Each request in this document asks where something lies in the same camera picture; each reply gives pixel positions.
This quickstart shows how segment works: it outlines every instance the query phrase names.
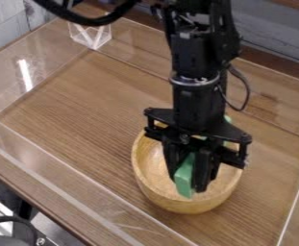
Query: wooden bowl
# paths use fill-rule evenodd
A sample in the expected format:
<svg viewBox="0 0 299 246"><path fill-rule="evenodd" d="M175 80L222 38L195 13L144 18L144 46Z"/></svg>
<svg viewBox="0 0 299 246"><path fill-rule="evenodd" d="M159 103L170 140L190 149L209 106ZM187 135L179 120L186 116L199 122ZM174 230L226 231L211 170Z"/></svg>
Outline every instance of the wooden bowl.
<svg viewBox="0 0 299 246"><path fill-rule="evenodd" d="M162 144L140 132L132 147L132 167L139 187L150 200L163 209L176 213L196 214L214 209L231 195L243 170L223 164L217 179L203 193L191 199L179 195L167 173Z"/></svg>

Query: wooden table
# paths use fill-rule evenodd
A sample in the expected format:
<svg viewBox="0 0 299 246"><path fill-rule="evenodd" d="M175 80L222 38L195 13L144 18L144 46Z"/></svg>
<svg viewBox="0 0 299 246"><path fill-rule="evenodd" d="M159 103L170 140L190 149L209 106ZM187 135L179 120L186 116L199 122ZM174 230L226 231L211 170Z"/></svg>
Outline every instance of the wooden table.
<svg viewBox="0 0 299 246"><path fill-rule="evenodd" d="M90 5L80 11L100 12ZM66 29L62 20L39 30L46 34L37 37L50 40L50 31L59 29ZM0 125L4 148L16 157L0 155L0 179L88 245L131 244L98 223L100 216L111 219L108 227L122 228L144 245L164 245L176 237L163 236L166 229L148 231L154 224L147 216L135 215L110 191L103 195L98 183L195 244L275 245L299 187L299 80L235 61L250 78L253 97L246 112L229 114L254 137L250 166L218 209L178 215L150 203L130 162L132 142L146 126L143 109L171 107L168 49L163 34L134 22L120 20L114 35L100 52L80 52L0 113L0 122L27 138L16 139ZM33 47L46 51L42 40L36 42ZM68 50L70 44L62 45ZM58 59L54 51L46 55ZM239 103L243 94L234 79L229 94ZM299 226L290 229L299 245Z"/></svg>

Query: green block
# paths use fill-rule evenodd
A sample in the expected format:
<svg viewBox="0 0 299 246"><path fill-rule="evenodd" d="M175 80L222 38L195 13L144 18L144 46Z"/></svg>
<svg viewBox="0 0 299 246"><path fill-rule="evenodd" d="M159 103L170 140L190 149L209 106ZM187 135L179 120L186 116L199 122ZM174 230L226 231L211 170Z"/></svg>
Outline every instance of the green block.
<svg viewBox="0 0 299 246"><path fill-rule="evenodd" d="M179 194L191 199L194 190L191 188L191 179L192 179L192 167L194 167L195 155L190 153L186 157L182 166L175 172L175 185Z"/></svg>

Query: black cable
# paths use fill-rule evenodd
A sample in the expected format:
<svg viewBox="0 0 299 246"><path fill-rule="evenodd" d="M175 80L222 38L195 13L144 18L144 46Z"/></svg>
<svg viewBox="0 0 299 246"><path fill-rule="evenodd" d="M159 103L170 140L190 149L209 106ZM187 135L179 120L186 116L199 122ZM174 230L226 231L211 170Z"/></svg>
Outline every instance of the black cable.
<svg viewBox="0 0 299 246"><path fill-rule="evenodd" d="M32 246L36 246L37 244L37 231L36 231L36 228L33 227L33 225L24 219L20 219L15 216L0 216L0 223L4 223L4 222L17 222L20 224L24 224L29 230L31 230L31 233L32 233L32 240L31 240L31 245Z"/></svg>
<svg viewBox="0 0 299 246"><path fill-rule="evenodd" d="M119 18L122 18L126 13L132 9L138 0L127 0L123 4L120 4L114 11L100 17L90 18L75 12L67 10L63 6L56 4L52 0L33 0L44 9L58 15L60 18L78 23L84 26L104 26L115 22Z"/></svg>
<svg viewBox="0 0 299 246"><path fill-rule="evenodd" d="M243 85L246 87L246 93L247 93L247 95L246 95L246 100L245 100L243 105L238 108L237 106L234 106L229 102L221 86L218 86L219 94L221 94L221 96L222 96L226 104L229 105L229 107L234 111L243 111L246 109L247 104L249 104L249 101L250 101L250 83L249 83L249 80L247 80L246 76L242 74L242 72L231 64L229 66L229 72L241 80L241 82L243 83Z"/></svg>

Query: green object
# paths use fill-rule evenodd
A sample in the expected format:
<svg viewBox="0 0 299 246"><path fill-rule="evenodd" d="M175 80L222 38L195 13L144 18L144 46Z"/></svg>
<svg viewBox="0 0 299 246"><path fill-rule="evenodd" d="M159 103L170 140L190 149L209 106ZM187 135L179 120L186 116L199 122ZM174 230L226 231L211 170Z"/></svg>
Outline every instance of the green object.
<svg viewBox="0 0 299 246"><path fill-rule="evenodd" d="M191 180L192 180L192 164L195 161L194 153L190 153L186 157L182 166L175 172L175 185L179 194L191 199L194 194L194 189L191 188Z"/></svg>

